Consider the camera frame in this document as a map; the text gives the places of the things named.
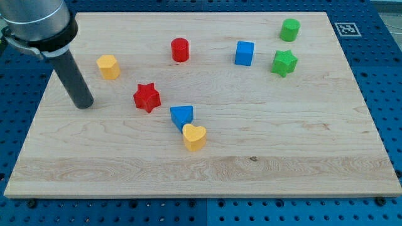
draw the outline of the light wood grain surface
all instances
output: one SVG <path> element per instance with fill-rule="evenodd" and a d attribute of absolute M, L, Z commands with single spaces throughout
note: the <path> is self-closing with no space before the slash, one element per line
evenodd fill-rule
<path fill-rule="evenodd" d="M 282 21 L 301 29 L 281 41 Z M 398 196 L 402 189 L 325 13 L 79 13 L 71 45 L 95 96 L 77 110 L 52 75 L 5 195 L 10 198 Z M 188 62 L 170 41 L 190 41 Z M 234 65 L 237 41 L 256 44 Z M 298 57 L 286 78 L 276 50 Z M 95 61 L 116 56 L 104 80 Z M 138 83 L 162 106 L 136 109 Z M 170 120 L 193 105 L 206 146 L 189 152 Z"/>

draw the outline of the green block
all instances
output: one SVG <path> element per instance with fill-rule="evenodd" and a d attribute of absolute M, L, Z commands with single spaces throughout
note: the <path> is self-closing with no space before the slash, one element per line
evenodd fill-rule
<path fill-rule="evenodd" d="M 295 41 L 299 29 L 299 21 L 295 19 L 286 19 L 283 21 L 280 37 L 283 41 Z"/>
<path fill-rule="evenodd" d="M 295 57 L 290 50 L 276 51 L 274 62 L 272 63 L 272 73 L 277 73 L 282 77 L 286 77 L 287 73 L 295 71 L 297 64 L 297 57 Z"/>

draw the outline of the blue block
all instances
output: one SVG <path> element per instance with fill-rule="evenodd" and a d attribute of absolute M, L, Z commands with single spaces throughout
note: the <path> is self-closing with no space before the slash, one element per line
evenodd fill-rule
<path fill-rule="evenodd" d="M 170 107 L 170 117 L 177 129 L 183 133 L 183 126 L 193 121 L 193 106 Z"/>
<path fill-rule="evenodd" d="M 236 49 L 236 59 L 234 64 L 251 66 L 253 60 L 254 43 L 247 41 L 238 41 Z"/>

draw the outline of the blue cube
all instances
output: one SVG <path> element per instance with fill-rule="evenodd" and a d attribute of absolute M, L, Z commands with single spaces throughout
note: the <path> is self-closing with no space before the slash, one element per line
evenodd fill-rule
<path fill-rule="evenodd" d="M 253 60 L 254 43 L 248 41 L 238 41 L 236 49 L 236 59 L 234 64 L 251 66 Z"/>

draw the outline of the green star-shaped block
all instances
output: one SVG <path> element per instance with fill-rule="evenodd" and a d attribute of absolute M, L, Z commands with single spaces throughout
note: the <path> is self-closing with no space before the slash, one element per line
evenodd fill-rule
<path fill-rule="evenodd" d="M 297 57 L 293 56 L 290 50 L 276 51 L 274 62 L 272 64 L 272 73 L 277 73 L 282 77 L 286 77 L 287 73 L 295 70 Z"/>

